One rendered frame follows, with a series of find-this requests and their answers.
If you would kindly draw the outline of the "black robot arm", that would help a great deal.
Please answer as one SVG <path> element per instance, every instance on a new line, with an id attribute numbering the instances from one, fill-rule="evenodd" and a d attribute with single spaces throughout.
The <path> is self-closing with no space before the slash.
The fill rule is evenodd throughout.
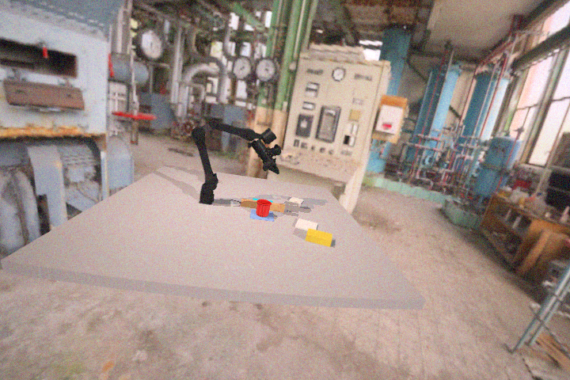
<path id="1" fill-rule="evenodd" d="M 199 203 L 208 205 L 211 205 L 214 202 L 215 194 L 213 194 L 213 190 L 217 188 L 217 184 L 219 183 L 217 173 L 213 173 L 211 169 L 211 164 L 207 156 L 205 141 L 205 134 L 214 128 L 220 131 L 238 135 L 244 140 L 252 141 L 248 142 L 248 148 L 252 147 L 257 153 L 261 152 L 265 148 L 265 145 L 262 143 L 261 139 L 265 144 L 269 144 L 277 138 L 275 133 L 272 132 L 269 128 L 260 135 L 251 129 L 234 127 L 226 123 L 219 123 L 215 120 L 212 120 L 210 123 L 207 123 L 202 127 L 194 128 L 192 130 L 192 137 L 194 138 L 193 140 L 198 147 L 205 176 L 205 183 L 203 183 L 201 186 Z M 275 144 L 272 148 L 268 147 L 267 153 L 269 158 L 272 158 L 272 156 L 275 155 L 281 155 L 281 147 L 278 144 Z"/>

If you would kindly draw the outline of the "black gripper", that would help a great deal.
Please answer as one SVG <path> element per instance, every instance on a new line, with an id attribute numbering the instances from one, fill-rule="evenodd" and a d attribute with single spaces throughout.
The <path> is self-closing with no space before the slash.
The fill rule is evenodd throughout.
<path id="1" fill-rule="evenodd" d="M 261 152 L 257 153 L 258 157 L 260 157 L 262 159 L 263 164 L 263 170 L 271 170 L 272 172 L 279 174 L 279 170 L 278 167 L 276 165 L 276 158 L 269 158 L 268 153 L 267 153 L 267 147 L 265 147 Z"/>

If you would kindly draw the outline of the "yellow flat block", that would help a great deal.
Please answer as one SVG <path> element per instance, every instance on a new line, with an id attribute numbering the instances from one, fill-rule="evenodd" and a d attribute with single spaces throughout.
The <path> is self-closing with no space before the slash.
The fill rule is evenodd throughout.
<path id="1" fill-rule="evenodd" d="M 306 235 L 306 241 L 308 242 L 330 246 L 331 240 L 332 240 L 332 234 L 328 234 L 318 230 L 308 229 Z"/>

